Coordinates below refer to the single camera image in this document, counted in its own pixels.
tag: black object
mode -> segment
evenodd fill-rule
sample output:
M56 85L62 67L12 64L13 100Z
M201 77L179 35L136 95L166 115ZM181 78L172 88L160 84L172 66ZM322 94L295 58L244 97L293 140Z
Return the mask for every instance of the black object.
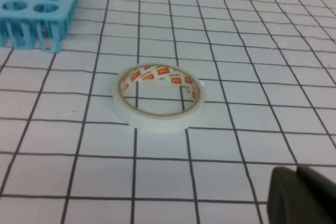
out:
M308 167L273 169L270 224L336 224L336 184Z

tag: table surface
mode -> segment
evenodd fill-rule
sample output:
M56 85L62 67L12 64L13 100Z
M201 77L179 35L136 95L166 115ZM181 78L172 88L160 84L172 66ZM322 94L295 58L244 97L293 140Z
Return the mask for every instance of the table surface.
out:
M0 223L268 223L275 166L336 182L335 13L336 0L80 0L61 53L1 48ZM204 83L188 130L115 115L117 73L146 62ZM176 89L135 94L182 109Z

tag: black grid line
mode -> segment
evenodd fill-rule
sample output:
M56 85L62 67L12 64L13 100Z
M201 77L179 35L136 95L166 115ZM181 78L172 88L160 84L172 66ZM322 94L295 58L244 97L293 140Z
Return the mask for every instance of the black grid line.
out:
M29 124L30 124L30 122L31 122L31 120L32 120L32 118L33 118L33 115L34 115L34 112L35 112L37 103L38 103L38 101L39 101L39 99L40 99L40 97L41 97L41 95L42 95L42 90L43 90L43 88L44 88L44 85L45 85L46 80L47 80L47 78L48 78L48 75L49 75L49 73L50 73L51 66L52 66L53 63L54 63L55 57L56 57L56 54L53 55L53 57L52 57L52 59L51 59L51 61L50 61L48 71L46 72L46 74L45 74L45 76L44 76L44 78L43 78L43 81L42 81L41 87L40 87L40 89L39 89L39 92L38 92L38 94L37 94L37 97L36 97L36 99L35 99L33 108L32 108L32 110L31 110L31 112L30 112L30 114L29 114L29 117L28 117L28 119L27 119L27 123L26 123L26 125L25 125L25 127L24 127L24 130L23 130L23 132L22 132L22 135L21 135L21 137L20 137L20 140L19 140L19 142L18 142L18 144L17 144L17 146L16 146L15 153L13 154L13 157L12 157L12 159L10 160L10 163L9 163L9 165L8 165L8 167L7 167L7 170L6 170L6 173L5 173L5 176L4 176L2 185L1 185L1 187L0 187L0 197L1 197L2 193L4 192L4 189L5 189L5 186L6 186L6 183L7 183L9 174L10 174L10 171L11 171L11 169L12 169L12 167L13 167L13 163L14 163L15 158L16 158L16 156L17 156L19 150L20 150L20 147L21 147L21 145L22 145L23 139L24 139L24 137L25 137L25 135L26 135L26 132L27 132L27 130L28 130Z
M137 53L136 53L136 64L140 63L140 8L141 0L138 0L138 38L137 38ZM135 87L135 107L139 106L139 83L136 83ZM131 201L131 224L134 224L135 219L135 188L136 188L136 171L137 171L137 146L138 146L138 129L134 129L134 144L133 144L133 171L132 171L132 201Z
M170 14L172 34L173 34L173 40L174 40L174 52L175 52L176 65L179 66L179 63L178 63L179 59L178 59L178 56L177 56L177 46L176 46L176 38L175 38L175 31L174 31L174 20L173 20L172 6L171 6L171 1L170 0L168 0L168 4L169 4L169 14ZM180 87L180 97L181 97L182 110L185 110L183 92L182 92L181 87ZM192 156L191 156L190 138L189 138L188 129L185 129L184 132L185 132L185 139L186 139L187 153L188 153L188 162L189 162L190 176L191 176L193 195L194 195L196 223L200 224L201 220L200 220L200 217L199 217L200 213L199 213L199 209L198 209L197 189L196 189L196 181L195 181L194 168L193 168L193 162L192 162Z
M219 72L218 65L217 65L217 63L215 61L215 55L214 55L214 52L213 52L213 49L212 49L212 44L211 44L209 35L207 33L206 25L205 25L205 22L204 22L204 19L203 19L203 15L202 15L202 12L201 12L201 7L200 7L200 4L199 4L198 0L196 0L196 1L197 1L197 4L198 4L198 10L200 12L201 19L202 19L202 22L203 22L203 27L204 27L204 30L205 30L205 34L206 34L206 37L207 37L207 39L209 41L211 55L212 55L212 58L213 58L213 60L215 62L216 72L217 72L218 78L221 79L220 78L221 74ZM227 96L226 96L226 93L225 93L225 90L224 90L223 83L220 82L220 84L221 84L220 87L222 89L223 97L224 97L225 101L227 101ZM236 126L235 126L235 123L234 123L234 120L233 120L233 116L232 116L232 113L231 113L231 110L230 110L230 106L227 104L226 108L227 108L227 111L228 111L228 114L229 114L229 117L230 117L231 125L232 125L234 133L235 133L235 137L236 137L236 141L237 141L237 146L238 146L238 149L239 149L240 156L242 158L241 160L243 161L243 165L244 165L244 169L245 169L245 172L246 172L246 176L247 176L247 179L248 179L248 181L250 183L250 186L251 186L251 190L252 190L252 194L253 194L253 199L254 199L255 206L256 206L256 209L257 209L257 213L258 213L258 218L259 218L260 223L263 224L263 221L262 221L263 219L261 217L260 209L259 209L259 206L257 204L257 194L256 194L256 191L254 189L254 185L253 185L251 176L249 174L249 171L248 171L248 168L247 168L247 165L246 165L246 162L245 162L244 153L243 153L243 150L242 150L241 145L240 145L238 133L237 133Z
M109 0L107 1L107 4L106 4L104 20L106 20L108 5L109 5ZM89 111L91 94L92 94L92 90L93 90L93 83L94 83L94 78L95 78L95 75L96 75L95 70L97 69L97 65L98 65L99 51L100 51L100 46L101 46L101 41L102 41L103 30L104 30L104 24L101 27L101 35L100 35L100 38L99 38L98 50L97 50L97 54L96 54L96 60L95 60L95 63L94 63L94 69L93 69L93 75L92 75L91 84L90 84L89 95L88 95L86 108L85 108L85 112L84 112L82 127L80 129L79 140L78 140L78 144L77 144L77 148L76 148L76 155L73 159L73 165L72 165L72 168L71 168L70 180L69 180L69 185L68 185L68 189L67 189L67 197L66 197L66 200L65 200L65 203L64 203L64 208L63 208L62 217L61 217L61 223L65 223L65 219L66 219L66 215L67 215L67 211L68 211L69 197L70 197L70 194L71 194L73 178L75 176L78 154L79 154L79 151L80 151L81 142L82 142L82 138L83 138L83 135L84 135L85 122L86 122L88 111Z
M272 36L272 34L271 34L270 32L269 32L269 35L270 35L270 37L272 38L273 42L274 42L274 43L277 45L277 47L278 47L277 42L274 40L274 38L273 38L273 36ZM302 38L302 39L303 39L303 40L306 42L306 44L310 47L310 45L308 44L308 42L307 42L304 38ZM320 64L323 66L323 64L321 63L320 59L317 57L317 55L316 55L315 52L313 51L313 49L312 49L311 47L310 47L310 49L311 49L311 51L313 52L313 54L315 55L316 59L317 59L317 60L320 62ZM324 129L325 132L327 133L327 135L328 135L328 137L329 137L329 139L330 139L332 145L336 148L336 144L335 144L335 142L333 141L333 139L332 139L332 137L331 137L331 135L330 135L330 133L329 133L327 127L325 126L325 124L323 123L323 121L322 121L320 115L319 115L318 112L316 111L316 108L314 107L314 105L313 105L312 102L310 101L310 99L309 99L307 93L305 92L304 88L302 87L301 83L299 82L299 79L297 78L296 74L294 73L292 67L288 64L288 61L287 61L286 58L284 57L284 55L283 55L283 53L281 52L281 50L280 50L280 53L281 53L281 55L282 55L282 57L283 57L283 60L286 62L288 68L290 69L291 73L293 74L295 80L296 80L297 83L299 84L299 86L300 86L302 92L304 93L304 96L306 97L306 99L308 100L310 106L311 106L312 109L314 110L315 115L317 116L317 118L319 119L319 121L320 121L320 123L321 123L323 129ZM334 79L330 76L329 72L328 72L326 69L325 69L325 71L328 73L328 75L329 75L329 77L331 78L331 80L335 83Z

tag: transparent adhesive tape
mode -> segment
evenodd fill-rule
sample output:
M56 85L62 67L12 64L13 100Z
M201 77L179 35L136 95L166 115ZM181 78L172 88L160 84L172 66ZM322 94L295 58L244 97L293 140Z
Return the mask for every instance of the transparent adhesive tape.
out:
M190 94L194 103L187 109L170 114L156 114L134 107L125 97L136 82L162 80L178 85ZM203 84L192 74L166 64L148 63L120 73L113 87L113 107L117 115L130 126L153 133L172 133L188 128L197 119L204 105Z

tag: white grid surface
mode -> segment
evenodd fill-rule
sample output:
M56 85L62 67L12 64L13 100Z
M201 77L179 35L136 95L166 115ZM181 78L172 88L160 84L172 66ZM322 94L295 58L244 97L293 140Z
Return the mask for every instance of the white grid surface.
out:
M64 51L0 49L0 223L268 223L277 165L336 182L336 0L80 0ZM111 106L136 63L205 84L169 135ZM133 91L144 109L179 92Z

